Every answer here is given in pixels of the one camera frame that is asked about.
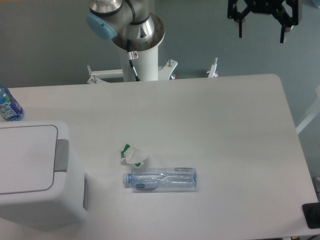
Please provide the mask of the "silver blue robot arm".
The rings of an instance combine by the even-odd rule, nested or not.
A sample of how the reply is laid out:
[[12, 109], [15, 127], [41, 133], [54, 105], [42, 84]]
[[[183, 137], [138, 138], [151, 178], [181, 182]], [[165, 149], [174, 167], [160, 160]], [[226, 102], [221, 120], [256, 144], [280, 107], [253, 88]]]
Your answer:
[[[302, 18], [300, 0], [246, 0], [242, 11], [238, 1], [227, 2], [227, 18], [238, 26], [243, 37], [244, 21], [249, 13], [271, 15], [281, 25], [280, 43], [286, 33], [297, 26]], [[130, 51], [145, 51], [162, 41], [165, 29], [162, 21], [151, 12], [148, 0], [91, 0], [85, 19], [96, 35], [113, 41], [118, 47]]]

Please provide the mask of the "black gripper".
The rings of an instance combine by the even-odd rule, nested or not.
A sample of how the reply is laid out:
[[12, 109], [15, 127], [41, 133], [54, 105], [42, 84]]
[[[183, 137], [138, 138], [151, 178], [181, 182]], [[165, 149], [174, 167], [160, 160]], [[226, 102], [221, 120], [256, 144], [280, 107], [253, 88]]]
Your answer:
[[[238, 11], [237, 0], [228, 0], [227, 18], [232, 19], [238, 25], [238, 37], [242, 38], [244, 33], [245, 17], [250, 13], [272, 15], [281, 25], [280, 43], [286, 40], [286, 33], [300, 22], [300, 1], [299, 0], [245, 0], [246, 7]], [[284, 3], [291, 9], [288, 14]]]

